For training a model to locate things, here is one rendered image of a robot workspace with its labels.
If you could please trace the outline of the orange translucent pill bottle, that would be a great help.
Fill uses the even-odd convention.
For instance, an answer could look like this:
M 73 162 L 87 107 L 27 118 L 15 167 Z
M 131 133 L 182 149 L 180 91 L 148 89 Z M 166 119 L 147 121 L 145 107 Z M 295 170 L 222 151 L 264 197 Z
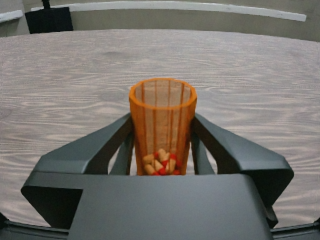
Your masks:
M 131 87 L 129 104 L 138 175 L 186 174 L 196 103 L 195 88 L 173 78 L 152 78 Z

